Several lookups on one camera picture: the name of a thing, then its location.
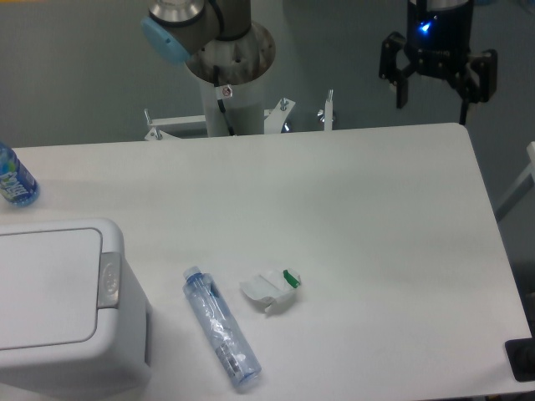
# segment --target gray floor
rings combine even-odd
[[[337,128],[456,122],[460,100],[446,84],[410,80],[398,110],[377,78],[380,44],[405,31],[401,0],[252,0],[253,17],[276,39],[268,104],[298,102],[296,130],[319,129],[315,113],[334,89]],[[149,47],[145,0],[49,0],[0,4],[0,138],[13,146],[142,140],[153,118],[201,114],[196,83]],[[527,165],[535,140],[535,17],[514,0],[476,8],[471,46],[499,52],[498,92],[478,107],[471,133],[496,201]],[[535,197],[502,223],[514,265],[535,259]]]

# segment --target blue light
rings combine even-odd
[[[423,33],[427,33],[427,31],[429,31],[429,28],[431,27],[431,23],[422,23],[420,25],[420,28],[419,30]]]

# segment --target blue bottle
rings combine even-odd
[[[186,270],[184,278],[186,299],[232,384],[240,387],[250,382],[262,368],[213,278],[198,267]]]
[[[15,206],[31,205],[39,196],[39,185],[13,149],[0,142],[0,193]]]

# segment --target green tab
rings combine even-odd
[[[295,278],[294,276],[292,276],[288,270],[285,270],[283,272],[284,274],[284,278],[286,279],[286,281],[288,282],[288,284],[290,286],[292,286],[293,288],[297,288],[301,285],[301,283],[299,282],[299,280],[297,278]]]

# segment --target light blue robot joint cap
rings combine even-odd
[[[141,20],[141,28],[150,46],[168,62],[180,64],[190,59],[191,55],[173,35],[150,17]]]

